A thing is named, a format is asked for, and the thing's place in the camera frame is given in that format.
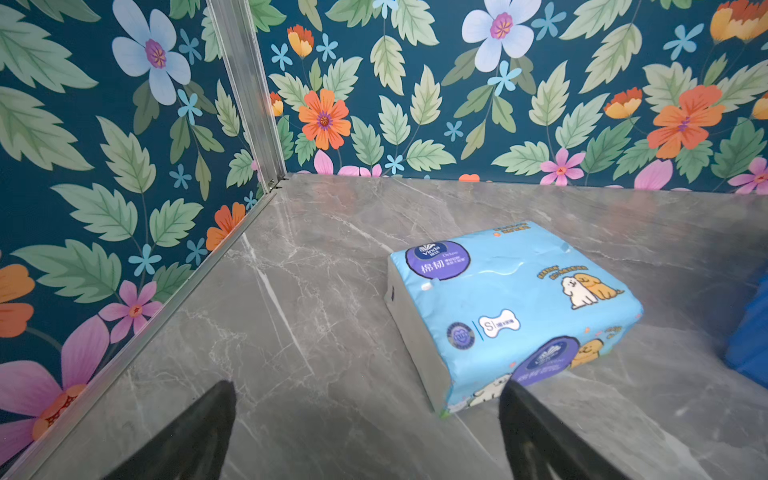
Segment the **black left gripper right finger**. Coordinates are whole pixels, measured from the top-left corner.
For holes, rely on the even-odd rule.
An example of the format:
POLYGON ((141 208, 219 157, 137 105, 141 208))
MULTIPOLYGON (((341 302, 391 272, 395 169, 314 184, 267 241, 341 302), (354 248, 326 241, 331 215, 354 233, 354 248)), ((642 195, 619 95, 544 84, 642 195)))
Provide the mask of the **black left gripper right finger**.
POLYGON ((502 390, 499 422, 515 479, 627 477, 513 380, 502 390))

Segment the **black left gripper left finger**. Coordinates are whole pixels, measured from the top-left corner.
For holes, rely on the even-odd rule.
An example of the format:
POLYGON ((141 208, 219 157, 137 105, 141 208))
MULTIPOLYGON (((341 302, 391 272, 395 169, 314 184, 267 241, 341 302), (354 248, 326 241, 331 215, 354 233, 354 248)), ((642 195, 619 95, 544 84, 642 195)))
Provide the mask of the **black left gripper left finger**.
POLYGON ((236 418, 234 383, 221 380, 108 479, 218 479, 236 418))

